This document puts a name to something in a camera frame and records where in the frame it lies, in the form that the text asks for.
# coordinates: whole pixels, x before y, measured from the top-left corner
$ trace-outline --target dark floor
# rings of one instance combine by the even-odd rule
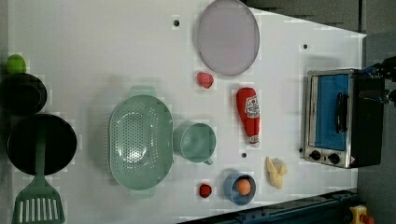
[[[396,55],[396,30],[366,37],[366,65],[380,63]],[[396,89],[396,83],[387,82],[386,88]],[[396,213],[396,107],[384,109],[384,133],[381,164],[359,169],[358,192],[367,202],[377,223],[395,223]]]
[[[249,7],[368,35],[396,29],[394,0],[367,0],[367,2],[366,0],[246,0],[246,2]]]

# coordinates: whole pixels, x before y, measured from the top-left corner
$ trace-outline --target black frying pan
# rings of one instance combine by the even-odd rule
[[[62,170],[74,157],[77,138],[72,127],[63,119],[47,114],[22,119],[11,130],[7,154],[11,162],[28,175],[35,174],[35,138],[38,122],[46,125],[45,175]]]

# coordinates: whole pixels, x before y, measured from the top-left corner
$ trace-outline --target red ketchup bottle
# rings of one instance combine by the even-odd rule
[[[245,126],[247,140],[253,147],[259,145],[260,109],[257,94],[252,88],[242,88],[236,93],[239,117]]]

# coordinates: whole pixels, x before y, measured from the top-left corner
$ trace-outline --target small red object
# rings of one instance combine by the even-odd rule
[[[212,187],[210,187],[207,184],[201,185],[199,188],[199,195],[203,198],[209,197],[209,195],[212,193]]]
[[[361,222],[364,224],[375,224],[374,218],[366,215],[361,216]]]
[[[245,126],[247,140],[257,147],[260,132],[260,108],[257,94],[252,88],[242,88],[236,93],[239,117]]]
[[[208,73],[198,73],[197,81],[202,87],[209,89],[212,86],[214,79],[212,75]]]

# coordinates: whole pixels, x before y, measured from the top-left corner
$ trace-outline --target toaster oven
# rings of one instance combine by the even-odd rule
[[[307,80],[304,158],[342,168],[379,164],[384,106],[359,97],[384,90],[383,79],[359,70],[310,71]]]

